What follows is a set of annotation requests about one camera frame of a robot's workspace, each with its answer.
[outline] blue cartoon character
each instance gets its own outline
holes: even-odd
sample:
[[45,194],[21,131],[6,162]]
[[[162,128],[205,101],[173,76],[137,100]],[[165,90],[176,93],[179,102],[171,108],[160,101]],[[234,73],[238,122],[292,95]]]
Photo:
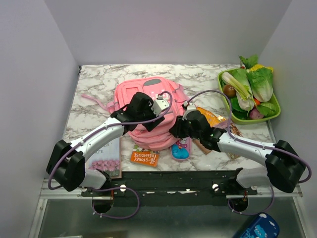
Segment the blue cartoon character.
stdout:
[[188,159],[190,152],[187,150],[187,138],[180,139],[172,145],[172,156],[177,160]]
[[267,233],[260,225],[256,225],[254,233],[258,236],[257,238],[267,238]]

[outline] green basket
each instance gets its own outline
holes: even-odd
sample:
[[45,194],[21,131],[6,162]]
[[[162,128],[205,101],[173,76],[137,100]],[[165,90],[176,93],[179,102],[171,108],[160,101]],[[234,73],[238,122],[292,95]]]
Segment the green basket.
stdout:
[[[226,71],[223,71],[223,72],[221,72],[220,74],[218,74],[218,88],[219,88],[219,91],[220,91],[220,92],[223,93],[223,90],[222,90],[222,87],[221,87],[221,83],[220,83],[220,80],[222,80],[222,79],[221,79],[221,75],[222,75],[224,72],[231,73],[233,70],[235,70],[235,69],[226,70]],[[224,105],[225,105],[227,111],[229,112],[229,104],[228,104],[227,100],[225,99],[225,97],[222,97],[222,100],[223,100],[223,103],[224,103]],[[255,124],[255,123],[259,123],[259,122],[264,122],[264,121],[266,121],[266,120],[271,120],[271,119],[273,119],[273,118],[275,118],[275,117],[278,117],[278,116],[280,115],[280,113],[281,113],[281,107],[280,107],[280,105],[279,105],[279,103],[278,103],[278,101],[277,101],[276,96],[274,95],[274,93],[273,93],[273,95],[272,95],[272,97],[271,97],[271,99],[270,99],[269,102],[272,103],[272,104],[274,104],[274,105],[277,107],[277,112],[276,112],[276,114],[273,115],[273,116],[271,116],[271,117],[262,118],[262,119],[255,119],[255,120],[251,120],[251,119],[250,119],[250,120],[241,120],[241,119],[236,118],[236,116],[235,116],[234,114],[232,114],[231,119],[232,119],[232,121],[233,121],[234,123],[236,123],[236,124],[249,125],[249,124]]]

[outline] pink strap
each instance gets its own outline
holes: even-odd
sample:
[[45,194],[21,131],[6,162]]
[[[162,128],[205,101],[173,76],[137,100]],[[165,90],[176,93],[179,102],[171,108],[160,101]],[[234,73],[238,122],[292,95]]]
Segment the pink strap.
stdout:
[[107,110],[107,107],[106,107],[104,104],[102,104],[98,99],[93,98],[93,97],[91,97],[91,96],[88,96],[88,95],[86,95],[86,94],[82,94],[81,96],[82,96],[83,98],[87,98],[87,99],[89,99],[89,100],[95,101],[96,103],[99,104],[99,106],[100,106],[102,109],[104,109],[105,111],[108,111],[108,110]]

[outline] white wall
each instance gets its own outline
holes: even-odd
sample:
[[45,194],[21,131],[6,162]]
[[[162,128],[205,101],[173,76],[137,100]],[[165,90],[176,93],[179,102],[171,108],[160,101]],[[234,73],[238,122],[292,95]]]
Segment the white wall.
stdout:
[[260,57],[274,66],[274,90],[282,113],[272,124],[277,139],[291,143],[313,169],[302,184],[317,234],[317,1],[293,0]]
[[237,63],[291,0],[45,0],[80,64]]
[[1,1],[0,237],[26,238],[78,66],[43,0]]

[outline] marble surface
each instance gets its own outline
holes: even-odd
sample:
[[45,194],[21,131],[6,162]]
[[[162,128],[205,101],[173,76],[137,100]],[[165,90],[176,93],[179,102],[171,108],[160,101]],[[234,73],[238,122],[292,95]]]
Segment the marble surface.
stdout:
[[[106,105],[113,100],[116,86],[130,79],[162,76],[174,80],[185,88],[190,97],[206,89],[217,89],[217,75],[224,70],[237,68],[233,64],[118,64],[118,65],[84,65],[79,77],[74,101],[69,115],[64,139],[71,141],[85,135],[99,126],[108,117],[96,103],[82,98],[87,94],[98,98]],[[197,106],[203,107],[214,114],[227,118],[228,113],[220,95],[207,93],[195,100]],[[269,129],[265,122],[254,125],[237,125],[243,137],[262,142],[272,142]],[[168,149],[161,151],[156,168],[130,163],[133,140],[125,135],[121,141],[123,171],[194,171],[194,170],[235,170],[240,167],[256,168],[260,164],[243,157],[230,159],[225,153],[212,151],[205,155],[194,143],[192,155],[187,161],[173,160]]]

